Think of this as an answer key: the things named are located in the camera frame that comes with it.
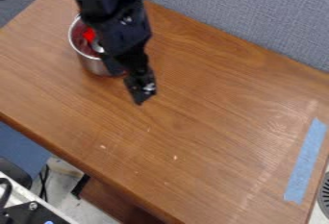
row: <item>blue tape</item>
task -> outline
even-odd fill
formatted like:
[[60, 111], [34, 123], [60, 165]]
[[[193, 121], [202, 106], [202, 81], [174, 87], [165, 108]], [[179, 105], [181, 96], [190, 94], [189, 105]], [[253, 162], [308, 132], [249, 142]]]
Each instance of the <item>blue tape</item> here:
[[296, 202], [299, 205], [304, 201], [327, 129], [327, 125], [319, 119], [315, 119], [289, 179], [284, 200]]

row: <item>wooden table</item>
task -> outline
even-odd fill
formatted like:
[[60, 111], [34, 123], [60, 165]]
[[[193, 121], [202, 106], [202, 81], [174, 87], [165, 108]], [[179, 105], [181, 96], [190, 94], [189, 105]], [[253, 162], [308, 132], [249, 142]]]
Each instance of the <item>wooden table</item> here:
[[312, 120], [329, 124], [329, 76], [147, 3], [159, 94], [133, 104], [89, 74], [67, 40], [72, 0], [38, 0], [0, 33], [0, 117], [175, 223], [305, 223], [284, 201]]

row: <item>red object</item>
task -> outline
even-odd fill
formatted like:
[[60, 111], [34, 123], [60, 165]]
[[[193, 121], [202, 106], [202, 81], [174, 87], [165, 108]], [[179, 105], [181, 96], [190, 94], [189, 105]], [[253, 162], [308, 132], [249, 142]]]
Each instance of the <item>red object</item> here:
[[97, 38], [97, 33], [93, 30], [93, 28], [87, 28], [87, 30], [83, 33], [83, 37], [85, 37], [85, 39], [87, 40], [89, 43], [93, 43], [93, 41]]

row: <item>silver pot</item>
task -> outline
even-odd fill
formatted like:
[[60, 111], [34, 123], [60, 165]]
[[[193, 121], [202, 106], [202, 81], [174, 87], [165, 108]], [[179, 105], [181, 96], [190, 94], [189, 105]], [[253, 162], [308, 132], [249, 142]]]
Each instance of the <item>silver pot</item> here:
[[110, 71], [105, 65], [99, 54], [105, 53], [103, 47], [98, 44], [98, 40], [93, 42], [93, 47], [83, 38], [83, 33], [87, 29], [86, 24], [78, 15], [68, 30], [68, 41], [75, 49], [82, 66], [95, 75], [118, 76], [125, 73], [125, 69], [118, 65], [115, 60], [109, 60], [114, 66], [114, 71]]

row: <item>wooden tabletop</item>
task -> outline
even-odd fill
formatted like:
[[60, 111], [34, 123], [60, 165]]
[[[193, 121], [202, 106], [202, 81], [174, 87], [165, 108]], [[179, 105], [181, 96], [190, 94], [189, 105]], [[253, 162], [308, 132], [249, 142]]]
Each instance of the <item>wooden tabletop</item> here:
[[158, 95], [89, 74], [67, 40], [74, 0], [38, 0], [0, 32], [0, 117], [177, 223], [305, 223], [284, 192], [329, 75], [147, 3]]

